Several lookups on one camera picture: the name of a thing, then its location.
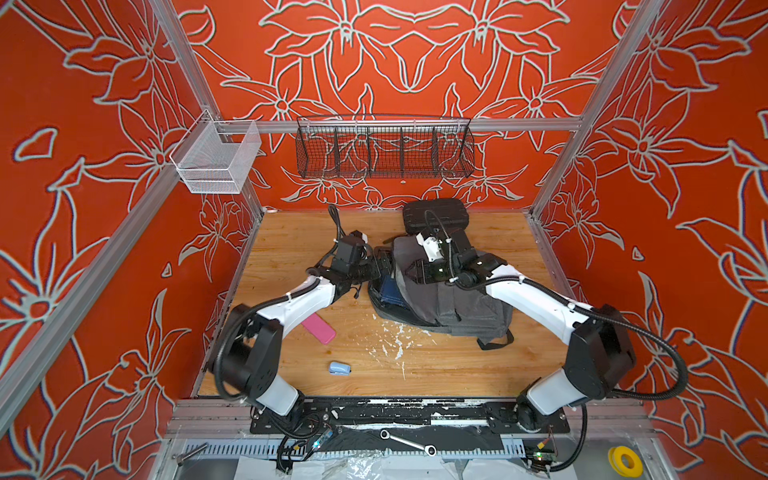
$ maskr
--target pink eraser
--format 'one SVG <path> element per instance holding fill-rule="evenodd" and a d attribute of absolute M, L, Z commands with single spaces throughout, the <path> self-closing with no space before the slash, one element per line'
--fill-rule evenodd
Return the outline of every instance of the pink eraser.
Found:
<path fill-rule="evenodd" d="M 336 331 L 325 320 L 321 319 L 317 313 L 308 316 L 301 324 L 323 345 L 328 345 L 331 340 L 336 338 Z"/>

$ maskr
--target backpack strap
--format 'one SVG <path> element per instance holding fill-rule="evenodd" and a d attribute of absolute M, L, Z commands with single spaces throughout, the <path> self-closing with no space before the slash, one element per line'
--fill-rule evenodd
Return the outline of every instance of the backpack strap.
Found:
<path fill-rule="evenodd" d="M 512 342 L 515 341 L 515 336 L 512 335 L 512 332 L 507 330 L 507 343 L 483 343 L 478 339 L 478 345 L 480 346 L 480 350 L 498 350 L 503 349 L 507 345 L 510 345 Z"/>

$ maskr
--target red floral wallpaper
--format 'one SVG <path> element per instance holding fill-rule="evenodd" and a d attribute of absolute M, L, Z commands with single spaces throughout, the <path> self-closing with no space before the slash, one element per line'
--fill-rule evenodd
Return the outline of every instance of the red floral wallpaper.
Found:
<path fill-rule="evenodd" d="M 0 8 L 0 372 L 200 113 L 144 0 L 71 3 Z"/>
<path fill-rule="evenodd" d="M 767 29 L 765 2 L 667 2 L 542 218 L 577 295 L 688 362 L 648 406 L 681 478 L 768 476 Z M 671 385 L 634 345 L 626 386 Z"/>
<path fill-rule="evenodd" d="M 2 2 L 0 38 L 4 372 L 200 109 L 146 0 Z M 254 221 L 242 195 L 176 186 L 0 441 L 0 477 L 147 474 Z"/>
<path fill-rule="evenodd" d="M 328 113 L 578 116 L 637 8 L 627 0 L 174 0 L 224 117 Z M 279 209 L 397 208 L 460 197 L 531 205 L 565 132 L 481 134 L 461 180 L 303 180 L 293 139 L 265 135 L 251 175 Z"/>
<path fill-rule="evenodd" d="M 242 196 L 176 186 L 3 437 L 0 476 L 146 478 L 253 221 Z"/>

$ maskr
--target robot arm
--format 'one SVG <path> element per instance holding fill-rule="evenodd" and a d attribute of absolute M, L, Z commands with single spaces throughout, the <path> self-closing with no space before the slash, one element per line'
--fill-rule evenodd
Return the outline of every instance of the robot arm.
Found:
<path fill-rule="evenodd" d="M 568 345 L 564 366 L 533 382 L 518 397 L 518 423 L 537 432 L 546 417 L 563 406 L 604 399 L 634 367 L 636 358 L 626 329 L 574 311 L 579 306 L 624 320 L 613 307 L 598 310 L 565 296 L 556 299 L 551 291 L 524 283 L 525 276 L 510 265 L 493 269 L 489 280 L 510 276 L 517 280 L 490 283 L 485 292 L 530 316 Z"/>
<path fill-rule="evenodd" d="M 366 237 L 354 231 L 343 234 L 339 226 L 330 267 L 321 260 L 307 270 L 310 276 L 285 296 L 254 307 L 238 305 L 227 318 L 207 369 L 214 374 L 219 395 L 230 401 L 267 407 L 287 415 L 299 392 L 277 375 L 283 338 L 313 313 L 349 292 L 355 285 L 389 272 L 388 264 L 369 256 Z M 249 341 L 255 337 L 252 346 Z M 239 393 L 232 395 L 224 383 Z"/>
<path fill-rule="evenodd" d="M 427 259 L 406 275 L 417 283 L 447 281 L 485 293 L 530 316 L 568 345 L 562 368 L 533 382 L 518 397 L 518 423 L 530 432 L 567 405 L 604 399 L 636 362 L 627 322 L 611 306 L 595 309 L 562 296 L 520 273 L 503 259 L 479 255 L 462 229 L 425 230 L 417 236 Z"/>

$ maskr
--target white wire basket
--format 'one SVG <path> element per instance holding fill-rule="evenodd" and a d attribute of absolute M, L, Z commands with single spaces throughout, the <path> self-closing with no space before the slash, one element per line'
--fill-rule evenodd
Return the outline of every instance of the white wire basket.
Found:
<path fill-rule="evenodd" d="M 240 143 L 221 133 L 224 123 L 204 111 L 170 155 L 193 194 L 238 194 L 259 153 L 261 136 L 255 121 L 247 122 L 245 134 L 235 136 Z"/>

